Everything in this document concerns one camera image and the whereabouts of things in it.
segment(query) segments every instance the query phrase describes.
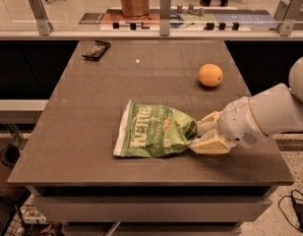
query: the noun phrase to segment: brown box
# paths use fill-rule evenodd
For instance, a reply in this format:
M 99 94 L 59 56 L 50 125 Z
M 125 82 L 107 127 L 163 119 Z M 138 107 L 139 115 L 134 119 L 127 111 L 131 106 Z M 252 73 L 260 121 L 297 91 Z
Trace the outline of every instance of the brown box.
M 150 13 L 150 0 L 121 0 L 124 17 L 148 15 Z

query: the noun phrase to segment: brown tabletop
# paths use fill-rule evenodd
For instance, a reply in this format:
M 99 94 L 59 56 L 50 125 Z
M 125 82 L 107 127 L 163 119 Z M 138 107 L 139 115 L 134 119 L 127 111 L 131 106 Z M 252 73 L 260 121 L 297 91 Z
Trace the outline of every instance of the brown tabletop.
M 293 183 L 275 142 L 219 156 L 113 156 L 129 99 L 172 106 L 201 119 L 249 95 L 222 41 L 113 40 L 98 62 L 80 42 L 22 152 L 9 183 L 26 186 L 278 186 Z M 198 71 L 223 71 L 216 88 Z

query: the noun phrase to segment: table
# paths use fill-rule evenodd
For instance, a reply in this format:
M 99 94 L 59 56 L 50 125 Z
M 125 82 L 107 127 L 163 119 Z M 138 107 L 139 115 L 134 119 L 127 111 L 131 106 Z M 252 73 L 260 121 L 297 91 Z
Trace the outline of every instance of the table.
M 275 188 L 293 183 L 274 140 L 219 156 L 112 154 L 129 99 L 201 119 L 249 95 L 226 46 L 187 39 L 110 42 L 99 62 L 81 56 L 93 41 L 79 43 L 8 182 L 27 186 L 49 220 L 71 222 L 66 235 L 85 232 L 86 222 L 93 231 L 88 226 L 83 235 L 98 235 L 115 221 L 122 222 L 120 235 L 238 235 L 243 221 L 271 205 Z M 207 63 L 223 71 L 216 88 L 199 84 Z

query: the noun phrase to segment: crumpled plastic bag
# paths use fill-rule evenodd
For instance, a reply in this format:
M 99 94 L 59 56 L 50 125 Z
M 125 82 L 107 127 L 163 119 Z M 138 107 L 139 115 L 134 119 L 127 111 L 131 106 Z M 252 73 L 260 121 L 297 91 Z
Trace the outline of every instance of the crumpled plastic bag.
M 113 154 L 163 157 L 186 150 L 196 137 L 197 122 L 191 116 L 169 106 L 130 100 Z

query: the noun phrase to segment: speckled floor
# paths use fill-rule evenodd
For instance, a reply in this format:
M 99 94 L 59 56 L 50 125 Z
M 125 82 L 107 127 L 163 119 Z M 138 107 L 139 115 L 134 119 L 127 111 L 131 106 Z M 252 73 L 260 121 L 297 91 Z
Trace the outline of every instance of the speckled floor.
M 23 0 L 6 0 L 6 5 L 9 8 L 9 13 L 14 20 L 30 19 L 31 14 L 27 15 L 28 8 L 25 6 Z M 79 6 L 91 8 L 91 6 L 86 6 L 87 0 L 66 0 L 65 9 L 71 6 L 71 2 L 77 2 Z M 184 4 L 187 5 L 191 2 L 199 0 L 183 0 Z M 267 9 L 271 14 L 274 13 L 279 0 L 229 0 L 229 6 L 237 7 L 239 9 Z M 50 13 L 51 17 L 56 19 L 59 13 L 55 13 L 63 1 L 57 0 L 57 3 L 52 3 L 51 5 L 46 4 L 46 10 Z M 212 0 L 212 6 L 217 6 L 219 0 Z M 2 13 L 6 10 L 0 1 L 0 25 L 6 28 L 7 25 L 4 23 L 4 17 L 1 17 Z M 0 137 L 0 148 L 8 143 L 8 137 Z M 283 213 L 278 207 L 278 202 L 284 196 L 290 196 L 292 190 L 298 190 L 303 193 L 303 134 L 300 135 L 277 135 L 275 136 L 277 144 L 281 150 L 283 157 L 286 160 L 292 174 L 295 178 L 295 183 L 290 187 L 279 187 L 275 192 L 271 194 L 271 200 L 273 204 L 268 208 L 264 214 L 262 214 L 255 222 L 245 222 L 242 224 L 242 234 L 243 236 L 297 236 L 303 235 L 303 233 L 297 231 L 293 228 L 284 217 Z M 281 208 L 285 212 L 286 216 L 289 218 L 290 222 L 296 227 L 299 225 L 297 217 L 292 209 L 290 198 L 284 198 L 281 202 Z

